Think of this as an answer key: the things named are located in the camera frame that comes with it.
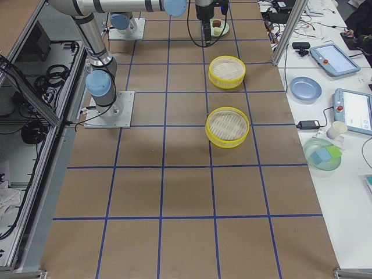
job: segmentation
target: power adapter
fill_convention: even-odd
[[[296,125],[296,128],[300,130],[318,130],[320,128],[320,124],[318,120],[300,121]]]

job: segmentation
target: white cup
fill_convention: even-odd
[[[334,139],[339,135],[345,133],[348,130],[348,126],[344,122],[341,121],[334,121],[332,126],[327,131],[327,137]]]

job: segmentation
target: grid square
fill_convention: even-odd
[[[202,27],[199,20],[189,22],[190,33],[195,41],[202,39]],[[170,39],[171,40],[190,40],[187,31],[187,23],[181,20],[175,20],[170,23]]]
[[[206,117],[205,93],[168,93],[167,125],[204,125]]]
[[[131,125],[164,125],[165,93],[136,93]]]
[[[236,19],[261,19],[261,12],[257,3],[230,3],[232,18]]]
[[[284,90],[279,70],[271,64],[247,65],[245,84],[248,91]]]
[[[245,141],[238,147],[225,149],[212,144],[214,166],[258,164],[253,132],[248,132]]]
[[[261,164],[305,164],[295,126],[255,127]]]
[[[161,278],[217,278],[213,220],[163,220]]]
[[[78,128],[69,166],[113,166],[118,140],[119,129]]]
[[[196,48],[191,41],[170,41],[169,63],[203,63],[203,50]]]
[[[116,169],[110,216],[159,216],[161,169]]]
[[[165,92],[166,84],[167,65],[132,65],[128,90]]]
[[[205,63],[210,64],[212,60],[221,55],[238,57],[237,44],[235,41],[219,41],[217,47],[204,49]]]
[[[209,113],[222,106],[232,106],[244,112],[249,118],[246,95],[241,93],[208,93]]]
[[[129,64],[132,60],[134,41],[111,41],[110,52],[118,63]]]
[[[164,171],[163,216],[212,216],[210,169]]]
[[[102,220],[54,221],[41,269],[54,279],[95,278],[103,225]],[[76,264],[82,259],[84,264]]]
[[[167,127],[166,166],[210,166],[204,127]]]
[[[234,20],[235,35],[239,40],[267,40],[267,32],[263,20]]]
[[[269,41],[238,41],[238,46],[240,59],[244,63],[271,62],[273,58]]]
[[[271,221],[283,278],[332,278],[338,264],[322,217]]]
[[[161,166],[163,127],[132,127],[121,136],[118,166]]]
[[[169,65],[168,92],[205,92],[203,65]]]
[[[249,93],[249,106],[255,124],[294,123],[287,95],[284,92]]]
[[[133,63],[167,63],[168,42],[138,41],[135,45]]]
[[[117,65],[115,77],[116,91],[125,91],[129,78],[129,65]]]
[[[218,216],[267,214],[258,167],[217,167],[213,181]]]
[[[99,279],[156,278],[158,235],[158,220],[110,220]]]
[[[279,278],[266,218],[218,219],[217,225],[222,278]]]
[[[144,31],[144,40],[168,41],[169,21],[148,21]]]
[[[271,214],[320,214],[307,166],[262,168]]]
[[[67,170],[55,217],[105,217],[112,171],[112,169]]]

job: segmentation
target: blue sponge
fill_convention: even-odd
[[[313,159],[314,164],[320,164],[332,159],[332,155],[329,153],[327,148],[321,148],[315,151],[310,157]]]

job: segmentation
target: white table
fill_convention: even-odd
[[[293,33],[287,50],[287,68],[319,68],[320,66],[317,62],[311,57],[311,55],[306,55],[300,57],[298,53],[292,48],[293,42],[308,42],[311,47],[317,47],[324,44],[336,44],[344,51],[347,55],[355,55],[361,53],[360,51],[350,51],[346,44],[344,43],[340,33],[344,31],[343,28],[331,28],[327,26],[340,26],[346,27],[344,20],[337,11],[336,7],[333,5],[332,0],[319,0],[322,8],[324,9],[323,16],[306,16],[304,13],[302,19],[306,22],[309,22],[313,27],[305,22],[299,22],[299,29],[296,32],[300,34]],[[267,2],[259,2],[261,12],[267,10]],[[281,24],[281,31],[284,29],[284,25]],[[364,55],[355,56],[353,60],[361,68],[371,68],[367,59]],[[285,54],[281,57],[278,67],[284,67],[285,65]]]
[[[284,69],[280,69],[280,73],[284,80]],[[372,83],[371,68],[341,78],[330,77],[321,69],[287,69],[288,83],[298,76],[316,80],[323,91],[321,97],[309,105],[296,101],[288,89],[287,97],[296,123],[319,120],[324,125],[323,109],[332,106],[332,95],[337,88],[371,93],[368,87]],[[327,118],[329,126],[334,121],[333,111],[327,111]],[[315,134],[299,130],[302,145]],[[361,154],[362,145],[369,138],[348,131],[344,135],[345,150],[338,169],[322,171],[310,167],[328,233],[342,269],[372,269],[372,194],[362,180],[363,175],[372,174],[372,169]],[[372,142],[364,147],[364,154],[372,163]]]

